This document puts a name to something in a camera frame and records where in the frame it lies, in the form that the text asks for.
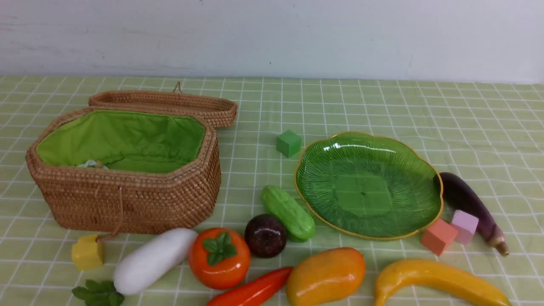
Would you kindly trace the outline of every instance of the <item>toy cucumber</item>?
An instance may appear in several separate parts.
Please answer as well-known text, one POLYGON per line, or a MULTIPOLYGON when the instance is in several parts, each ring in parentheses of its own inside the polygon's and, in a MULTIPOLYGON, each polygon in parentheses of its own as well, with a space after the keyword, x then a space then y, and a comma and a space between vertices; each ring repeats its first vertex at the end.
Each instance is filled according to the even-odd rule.
POLYGON ((267 185, 261 192, 264 208, 276 216, 287 229, 289 239, 304 242, 316 232, 316 224, 296 200, 283 189, 267 185))

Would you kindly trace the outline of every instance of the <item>orange cube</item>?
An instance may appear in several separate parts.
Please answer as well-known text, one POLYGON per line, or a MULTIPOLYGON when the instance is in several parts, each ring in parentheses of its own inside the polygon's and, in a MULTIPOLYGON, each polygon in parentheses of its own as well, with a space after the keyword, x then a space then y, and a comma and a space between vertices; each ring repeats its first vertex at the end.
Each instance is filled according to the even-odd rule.
POLYGON ((440 256, 455 241, 457 233, 455 227, 442 219, 438 219, 427 228, 421 239, 421 244, 437 256, 440 256))

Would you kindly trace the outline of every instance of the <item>white wall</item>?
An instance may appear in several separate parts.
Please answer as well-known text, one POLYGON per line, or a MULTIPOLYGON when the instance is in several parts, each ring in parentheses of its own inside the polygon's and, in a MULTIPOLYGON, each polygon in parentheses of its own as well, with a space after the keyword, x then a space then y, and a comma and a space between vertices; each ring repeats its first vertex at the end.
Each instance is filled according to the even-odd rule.
POLYGON ((544 1, 2 0, 0 74, 544 82, 544 1))

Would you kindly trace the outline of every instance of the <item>toy white radish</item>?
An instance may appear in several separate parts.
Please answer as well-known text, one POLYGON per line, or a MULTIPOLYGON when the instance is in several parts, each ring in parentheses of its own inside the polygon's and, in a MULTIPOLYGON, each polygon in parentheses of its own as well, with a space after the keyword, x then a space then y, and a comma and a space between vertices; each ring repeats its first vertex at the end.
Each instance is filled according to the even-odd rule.
POLYGON ((117 292, 135 295, 146 290, 187 258, 197 236, 194 230, 172 229, 130 253, 115 269, 113 282, 117 292))

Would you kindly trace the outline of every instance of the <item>table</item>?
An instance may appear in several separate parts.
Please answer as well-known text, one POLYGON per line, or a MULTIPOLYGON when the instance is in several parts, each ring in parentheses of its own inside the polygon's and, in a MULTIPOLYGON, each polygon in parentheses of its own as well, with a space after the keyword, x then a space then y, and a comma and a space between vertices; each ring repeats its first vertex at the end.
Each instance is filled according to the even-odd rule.
MULTIPOLYGON (((107 242, 106 264, 79 273, 71 245, 86 233, 65 230, 52 218, 24 156, 59 114, 84 107, 107 90, 172 91, 221 96, 239 103, 232 127, 218 131, 222 185, 213 215, 197 230, 225 226, 242 232, 264 209, 261 188, 276 184, 296 196, 298 155, 285 158, 275 137, 287 129, 303 145, 342 131, 400 140, 439 171, 462 176, 481 196, 506 234, 511 254, 475 237, 439 259, 420 236, 372 242, 317 223, 306 243, 289 243, 273 259, 254 259, 248 280, 296 265, 339 246, 359 249, 367 276, 357 293, 331 305, 372 305, 377 273, 402 258, 429 258, 466 269, 497 284, 514 305, 544 305, 544 85, 299 78, 150 78, 0 76, 0 304, 83 305, 70 290, 88 278, 109 279, 115 264, 150 235, 122 234, 107 242)), ((446 210, 444 218, 451 217, 446 210)), ((217 294, 201 285, 186 264, 175 267, 142 295, 123 305, 205 305, 217 294)), ((424 287, 399 291, 388 305, 465 305, 424 287)), ((285 294, 266 305, 288 305, 285 294)))

